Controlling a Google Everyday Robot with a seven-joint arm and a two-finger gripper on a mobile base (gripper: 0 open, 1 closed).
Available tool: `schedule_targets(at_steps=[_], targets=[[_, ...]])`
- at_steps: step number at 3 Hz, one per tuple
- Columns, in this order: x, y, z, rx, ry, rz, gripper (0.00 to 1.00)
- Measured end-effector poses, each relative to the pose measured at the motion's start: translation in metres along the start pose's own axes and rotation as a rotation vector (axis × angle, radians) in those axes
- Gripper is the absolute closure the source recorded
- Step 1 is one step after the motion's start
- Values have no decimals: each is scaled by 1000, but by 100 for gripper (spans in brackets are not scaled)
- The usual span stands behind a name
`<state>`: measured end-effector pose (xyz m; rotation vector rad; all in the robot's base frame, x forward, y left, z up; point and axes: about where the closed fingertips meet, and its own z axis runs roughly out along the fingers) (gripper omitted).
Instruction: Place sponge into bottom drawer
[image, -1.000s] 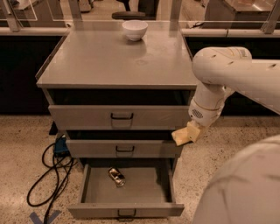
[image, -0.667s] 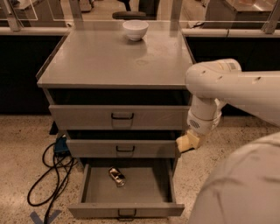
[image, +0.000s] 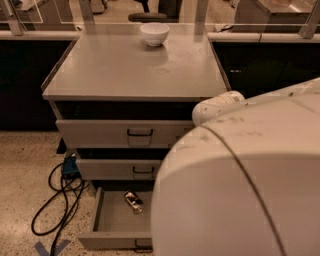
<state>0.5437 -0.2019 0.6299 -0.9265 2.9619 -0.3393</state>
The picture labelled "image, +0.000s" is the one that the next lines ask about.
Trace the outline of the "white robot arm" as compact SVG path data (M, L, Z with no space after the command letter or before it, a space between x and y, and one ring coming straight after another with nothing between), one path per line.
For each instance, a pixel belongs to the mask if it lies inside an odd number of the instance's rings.
M151 204L154 256L320 256L320 79L199 103Z

